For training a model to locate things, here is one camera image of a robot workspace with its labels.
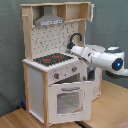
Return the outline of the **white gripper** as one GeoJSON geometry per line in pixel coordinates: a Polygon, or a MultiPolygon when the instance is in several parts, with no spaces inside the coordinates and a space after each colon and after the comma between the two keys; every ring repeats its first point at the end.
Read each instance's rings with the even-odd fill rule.
{"type": "Polygon", "coordinates": [[[85,63],[91,64],[95,51],[89,47],[73,46],[71,52],[85,63]]]}

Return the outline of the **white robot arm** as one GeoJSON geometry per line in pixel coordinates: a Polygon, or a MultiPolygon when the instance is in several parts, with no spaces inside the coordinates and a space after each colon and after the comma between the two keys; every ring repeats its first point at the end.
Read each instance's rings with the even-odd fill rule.
{"type": "Polygon", "coordinates": [[[124,68],[125,53],[118,47],[105,49],[97,45],[74,46],[71,52],[88,65],[104,70],[111,78],[128,77],[128,69],[124,68]]]}

